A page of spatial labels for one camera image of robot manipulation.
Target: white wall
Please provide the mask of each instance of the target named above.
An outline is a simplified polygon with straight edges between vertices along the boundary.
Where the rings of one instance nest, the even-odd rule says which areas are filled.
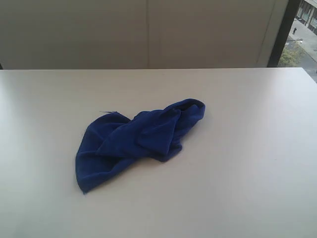
[[[266,66],[287,2],[3,1],[0,63],[5,69]]]

